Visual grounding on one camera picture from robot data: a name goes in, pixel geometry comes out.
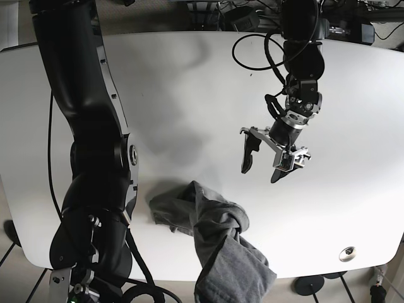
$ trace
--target gray towel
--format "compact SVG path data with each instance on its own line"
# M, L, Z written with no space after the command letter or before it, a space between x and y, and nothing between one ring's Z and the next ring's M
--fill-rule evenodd
M194 236L203 267L195 302L262 302L276 274L264 255L240 237L249 227L246 212L196 181L175 193L154 197L150 209L156 224Z

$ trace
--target screw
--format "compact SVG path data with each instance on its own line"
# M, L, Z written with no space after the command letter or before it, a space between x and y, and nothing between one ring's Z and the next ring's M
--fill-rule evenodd
M134 145L131 145L129 148L129 156L131 158L132 165L135 166L138 163L138 153L136 152Z
M311 110L311 109L313 108L313 104L312 104L312 103L307 103L307 104L304 106L304 108L307 109L307 110Z
M74 293L75 293L76 295L82 293L83 291L84 291L84 288L83 288L83 286L81 286L81 284L76 284L76 285L74 286Z

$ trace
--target round metal grommet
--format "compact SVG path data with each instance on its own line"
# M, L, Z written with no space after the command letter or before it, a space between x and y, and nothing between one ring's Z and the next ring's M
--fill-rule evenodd
M341 262L349 262L356 257L357 251L354 247L347 247L340 253Z

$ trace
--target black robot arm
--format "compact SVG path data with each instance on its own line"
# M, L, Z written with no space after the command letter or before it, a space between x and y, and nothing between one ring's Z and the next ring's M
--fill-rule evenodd
M68 287L77 286L73 296L112 302L108 298L121 297L124 284L114 276L127 278L132 268L126 239L132 240L138 160L109 74L95 1L31 0L30 9L52 94L74 137L73 181L49 252L52 276L69 276ZM65 302L53 286L60 288L51 281L50 300Z
M252 151L259 151L265 141L276 153L275 168L271 182L304 166L310 159L307 148L296 148L295 141L307 123L321 110L321 94L318 92L318 79L324 73L324 60L321 55L321 40L324 38L323 20L319 17L316 0L284 0L282 3L283 62L275 64L269 50L272 33L264 40L265 54L271 69L283 85L278 95L266 95L268 110L275 122L271 128L242 128L246 135L242 173L253 164ZM288 75L283 78L278 66L284 64ZM277 96L286 95L285 108Z

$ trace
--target metal bracket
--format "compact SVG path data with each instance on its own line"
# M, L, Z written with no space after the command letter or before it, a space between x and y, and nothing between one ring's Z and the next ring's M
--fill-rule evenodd
M304 159L310 160L311 155L306 147L299 148L295 151L286 150L286 146L279 145L270 137L270 128L258 129L255 127L242 128L240 134L244 133L246 136L253 135L255 138L264 141L274 152L275 158L273 160L273 167L281 170L282 172L290 172L294 169L295 165L300 168L304 167Z
M50 274L49 303L66 303L69 297L71 267Z

